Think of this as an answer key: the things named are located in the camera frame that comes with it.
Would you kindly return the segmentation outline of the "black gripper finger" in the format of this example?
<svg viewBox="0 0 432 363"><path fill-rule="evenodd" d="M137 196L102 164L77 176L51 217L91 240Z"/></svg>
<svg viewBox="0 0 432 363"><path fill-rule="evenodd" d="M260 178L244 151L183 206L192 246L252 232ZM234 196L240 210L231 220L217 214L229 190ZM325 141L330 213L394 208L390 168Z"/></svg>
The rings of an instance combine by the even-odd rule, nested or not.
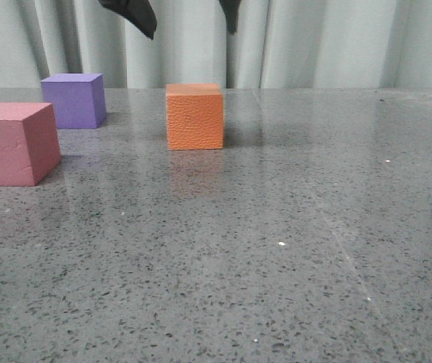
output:
<svg viewBox="0 0 432 363"><path fill-rule="evenodd" d="M219 4L225 16L226 29L230 35L238 31L238 16L241 0L219 0Z"/></svg>
<svg viewBox="0 0 432 363"><path fill-rule="evenodd" d="M154 39L157 29L157 18L147 0L99 0L106 8L133 24L144 36Z"/></svg>

